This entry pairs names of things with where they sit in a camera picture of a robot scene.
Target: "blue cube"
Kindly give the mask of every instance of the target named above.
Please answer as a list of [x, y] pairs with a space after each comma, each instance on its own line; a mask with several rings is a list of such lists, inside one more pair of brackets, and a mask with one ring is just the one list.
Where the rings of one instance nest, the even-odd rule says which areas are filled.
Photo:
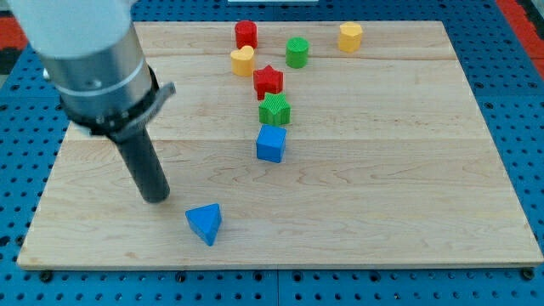
[[281, 162], [286, 149], [287, 130], [264, 124], [257, 137], [257, 158], [269, 162]]

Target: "green cylinder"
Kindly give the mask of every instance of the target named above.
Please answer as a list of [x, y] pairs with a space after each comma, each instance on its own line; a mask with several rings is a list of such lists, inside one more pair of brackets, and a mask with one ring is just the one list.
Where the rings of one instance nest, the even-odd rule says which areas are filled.
[[302, 68], [308, 63], [309, 42], [302, 37], [287, 41], [286, 64], [291, 68]]

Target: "blue pegboard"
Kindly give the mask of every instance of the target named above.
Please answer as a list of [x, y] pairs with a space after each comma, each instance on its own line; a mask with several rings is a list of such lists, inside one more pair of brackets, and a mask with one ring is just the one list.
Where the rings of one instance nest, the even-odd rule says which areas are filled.
[[[530, 225], [544, 247], [544, 84], [492, 0], [320, 0], [227, 6], [142, 0], [153, 20], [441, 20]], [[0, 304], [541, 305], [544, 271], [519, 269], [25, 272], [15, 264], [68, 121], [31, 48], [0, 89]]]

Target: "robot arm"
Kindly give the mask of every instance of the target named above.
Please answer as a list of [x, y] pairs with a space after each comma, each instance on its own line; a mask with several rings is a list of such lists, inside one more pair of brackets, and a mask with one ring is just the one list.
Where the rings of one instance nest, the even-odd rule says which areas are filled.
[[148, 202], [169, 186], [145, 124], [175, 93], [159, 88], [130, 17], [134, 0], [8, 0], [67, 116], [120, 151]]

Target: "wooden board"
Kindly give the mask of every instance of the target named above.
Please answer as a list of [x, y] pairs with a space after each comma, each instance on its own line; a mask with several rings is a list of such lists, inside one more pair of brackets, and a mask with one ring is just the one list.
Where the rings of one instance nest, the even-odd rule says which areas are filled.
[[[71, 127], [21, 249], [24, 269], [419, 269], [543, 261], [439, 22], [259, 23], [258, 67], [285, 72], [281, 164], [255, 157], [252, 79], [230, 73], [232, 23], [137, 30], [178, 94], [149, 125], [172, 194], [142, 202], [121, 157]], [[292, 36], [311, 42], [286, 67]], [[184, 211], [219, 202], [216, 244]]]

